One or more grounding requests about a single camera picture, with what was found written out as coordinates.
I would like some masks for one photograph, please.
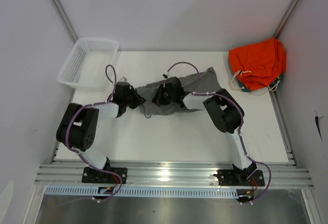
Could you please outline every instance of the orange fabric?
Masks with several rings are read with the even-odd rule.
[[[268,87],[286,70],[286,52],[282,43],[270,38],[260,43],[238,47],[229,51],[229,63],[233,73],[251,91]]]

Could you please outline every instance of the gray garment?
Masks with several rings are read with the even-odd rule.
[[[205,72],[198,74],[191,74],[186,77],[178,78],[185,91],[189,92],[216,92],[221,89],[217,82],[216,73],[213,67],[208,68]],[[169,105],[158,106],[152,103],[152,99],[157,93],[157,90],[165,80],[147,84],[144,87],[136,88],[137,93],[146,99],[146,102],[139,106],[141,114],[150,115],[171,115],[174,112],[192,112],[196,110],[187,110],[185,107],[181,108],[177,103],[170,103]]]

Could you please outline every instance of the white table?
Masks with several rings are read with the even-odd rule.
[[[125,76],[134,87],[161,80],[162,74],[179,61],[193,63],[200,72],[214,67],[220,85],[245,112],[244,139],[250,155],[270,164],[288,162],[270,95],[230,90],[227,52],[118,52],[116,60],[118,78]],[[170,71],[177,77],[194,72],[188,65]],[[76,90],[73,102],[84,105],[105,100],[112,88],[109,83],[104,92]],[[214,127],[206,111],[146,119],[139,108],[128,109],[120,118],[98,122],[95,144],[110,160],[231,162],[226,136]],[[60,144],[56,158],[77,156]]]

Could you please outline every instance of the floor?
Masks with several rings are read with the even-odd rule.
[[[75,196],[47,195],[37,224],[310,224],[301,191],[271,190],[254,205],[234,199],[114,197],[97,204],[81,200],[56,207]]]

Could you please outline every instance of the gray wall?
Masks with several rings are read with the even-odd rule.
[[[50,0],[0,0],[0,9],[0,190],[14,181],[4,223],[19,223],[70,97],[56,76],[73,43]]]
[[[60,0],[79,37],[120,49],[227,51],[271,37],[291,0]]]
[[[302,0],[280,40],[287,71],[279,88],[299,164],[310,170],[322,213],[328,221],[328,0]],[[322,134],[315,125],[316,112]]]

